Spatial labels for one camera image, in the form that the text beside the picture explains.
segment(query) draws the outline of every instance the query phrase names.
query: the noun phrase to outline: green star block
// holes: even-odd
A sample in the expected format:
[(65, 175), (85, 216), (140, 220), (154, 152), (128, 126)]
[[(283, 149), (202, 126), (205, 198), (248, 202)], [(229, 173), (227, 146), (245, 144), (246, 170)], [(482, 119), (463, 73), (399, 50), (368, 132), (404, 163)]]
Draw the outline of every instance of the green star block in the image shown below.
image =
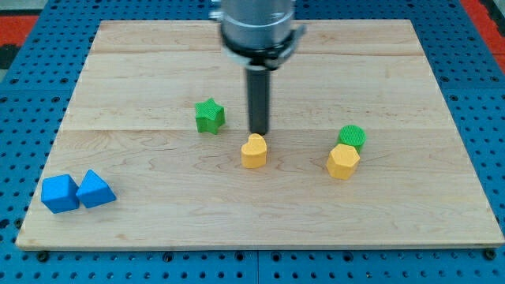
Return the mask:
[(337, 144), (345, 144), (356, 148), (357, 153), (363, 148), (366, 141), (366, 134), (363, 129), (355, 125), (346, 125), (340, 129)]
[(218, 133), (218, 128), (224, 124), (224, 107), (216, 104), (213, 98), (202, 103), (195, 103), (196, 127), (199, 133)]

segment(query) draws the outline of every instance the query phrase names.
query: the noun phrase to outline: black rod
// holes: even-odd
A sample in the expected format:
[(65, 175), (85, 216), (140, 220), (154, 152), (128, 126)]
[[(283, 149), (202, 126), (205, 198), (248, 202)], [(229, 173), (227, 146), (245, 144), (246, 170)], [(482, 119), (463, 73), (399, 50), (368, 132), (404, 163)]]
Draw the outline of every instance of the black rod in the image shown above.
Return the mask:
[(270, 116), (270, 71), (245, 70), (249, 131), (265, 135)]

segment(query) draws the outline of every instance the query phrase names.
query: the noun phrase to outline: blue cube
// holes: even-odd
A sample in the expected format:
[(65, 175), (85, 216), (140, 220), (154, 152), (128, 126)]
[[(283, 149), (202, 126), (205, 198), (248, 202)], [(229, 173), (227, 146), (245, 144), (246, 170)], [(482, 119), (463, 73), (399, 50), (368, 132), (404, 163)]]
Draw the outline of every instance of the blue cube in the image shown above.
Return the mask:
[(76, 182), (68, 174), (44, 178), (40, 201), (53, 213), (78, 209)]
[(80, 188), (77, 190), (77, 198), (86, 208), (116, 200), (116, 196), (109, 185), (93, 170), (88, 170), (84, 176)]

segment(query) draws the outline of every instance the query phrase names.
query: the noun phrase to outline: metal cylinder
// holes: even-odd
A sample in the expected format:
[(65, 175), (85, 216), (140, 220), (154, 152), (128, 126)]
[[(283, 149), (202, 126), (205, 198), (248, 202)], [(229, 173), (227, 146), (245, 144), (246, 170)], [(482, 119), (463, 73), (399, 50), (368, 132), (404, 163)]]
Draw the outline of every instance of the metal cylinder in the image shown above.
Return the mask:
[(245, 49), (266, 49), (290, 34), (294, 0), (222, 0), (222, 31)]
[(265, 135), (270, 118), (270, 71), (245, 70), (249, 131)]

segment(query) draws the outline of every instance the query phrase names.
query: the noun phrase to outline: wood plank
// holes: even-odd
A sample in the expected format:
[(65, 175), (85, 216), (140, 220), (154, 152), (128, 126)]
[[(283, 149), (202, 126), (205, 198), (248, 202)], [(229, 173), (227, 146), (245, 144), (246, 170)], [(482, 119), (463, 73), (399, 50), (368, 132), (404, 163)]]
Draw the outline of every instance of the wood plank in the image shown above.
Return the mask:
[[(300, 21), (273, 76), (268, 163), (241, 166), (243, 71), (203, 21), (104, 21), (44, 168), (88, 168), (118, 200), (52, 215), (40, 185), (26, 250), (437, 249), (505, 242), (409, 21)], [(225, 106), (219, 135), (193, 104)], [(331, 178), (338, 130), (368, 141)]]

